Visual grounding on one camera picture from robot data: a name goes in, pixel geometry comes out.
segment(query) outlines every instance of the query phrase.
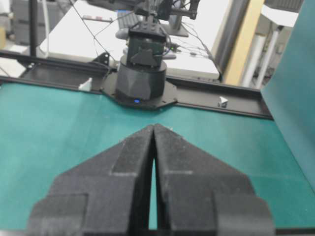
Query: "keyboard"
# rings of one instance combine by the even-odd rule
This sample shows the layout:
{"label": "keyboard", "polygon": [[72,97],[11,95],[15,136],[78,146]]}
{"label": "keyboard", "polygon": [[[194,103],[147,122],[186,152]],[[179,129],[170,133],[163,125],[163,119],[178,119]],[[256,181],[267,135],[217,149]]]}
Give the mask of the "keyboard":
{"label": "keyboard", "polygon": [[118,19],[119,29],[130,28],[141,21],[140,17],[134,13],[129,14],[129,11],[118,11],[117,17],[121,17]]}

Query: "black metal frame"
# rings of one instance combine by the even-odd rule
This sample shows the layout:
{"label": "black metal frame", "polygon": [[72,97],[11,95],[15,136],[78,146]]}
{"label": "black metal frame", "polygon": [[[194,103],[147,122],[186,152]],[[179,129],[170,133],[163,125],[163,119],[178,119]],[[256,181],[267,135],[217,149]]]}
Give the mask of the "black metal frame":
{"label": "black metal frame", "polygon": [[[6,51],[1,51],[0,57],[16,59],[27,69],[20,78],[0,76],[0,83],[21,83],[79,91],[79,85],[89,77],[93,77],[93,86],[90,93],[102,94],[100,90],[101,83],[107,72],[105,66],[93,62],[82,63],[64,59],[41,59]],[[37,74],[38,70],[46,73],[46,75],[52,74],[53,76],[50,79],[43,79]],[[219,83],[196,82],[176,77],[168,77],[167,81],[177,87],[178,102],[175,104],[177,106],[272,119],[260,91],[256,89]],[[220,96],[229,99],[226,108],[218,106]]]}

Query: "teal mat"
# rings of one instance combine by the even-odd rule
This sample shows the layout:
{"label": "teal mat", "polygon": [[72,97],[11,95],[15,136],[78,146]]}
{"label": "teal mat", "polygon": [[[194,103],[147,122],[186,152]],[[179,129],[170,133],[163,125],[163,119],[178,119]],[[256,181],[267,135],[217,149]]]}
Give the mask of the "teal mat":
{"label": "teal mat", "polygon": [[152,123],[248,174],[276,227],[315,226],[315,194],[273,121],[176,106],[145,112],[102,95],[11,84],[0,89],[0,229],[25,228],[56,175]]}
{"label": "teal mat", "polygon": [[305,0],[281,63],[262,94],[315,190],[314,10],[315,0]]}

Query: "computer monitor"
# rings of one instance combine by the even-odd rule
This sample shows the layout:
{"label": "computer monitor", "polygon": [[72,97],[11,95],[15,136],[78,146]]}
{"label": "computer monitor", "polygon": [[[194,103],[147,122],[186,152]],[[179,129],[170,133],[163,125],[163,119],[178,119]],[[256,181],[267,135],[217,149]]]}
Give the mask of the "computer monitor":
{"label": "computer monitor", "polygon": [[[185,0],[173,0],[175,8],[182,8],[185,5]],[[188,37],[187,30],[182,25],[182,16],[171,15],[169,24],[162,24],[163,28],[169,35]]]}

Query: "monitor stand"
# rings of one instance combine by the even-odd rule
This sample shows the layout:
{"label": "monitor stand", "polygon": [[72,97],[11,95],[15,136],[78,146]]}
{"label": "monitor stand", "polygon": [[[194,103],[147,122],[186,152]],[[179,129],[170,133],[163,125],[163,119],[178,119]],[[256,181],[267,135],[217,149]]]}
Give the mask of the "monitor stand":
{"label": "monitor stand", "polygon": [[184,26],[180,26],[179,29],[173,29],[169,24],[161,24],[163,29],[171,35],[171,36],[181,36],[181,37],[188,37],[189,34]]}

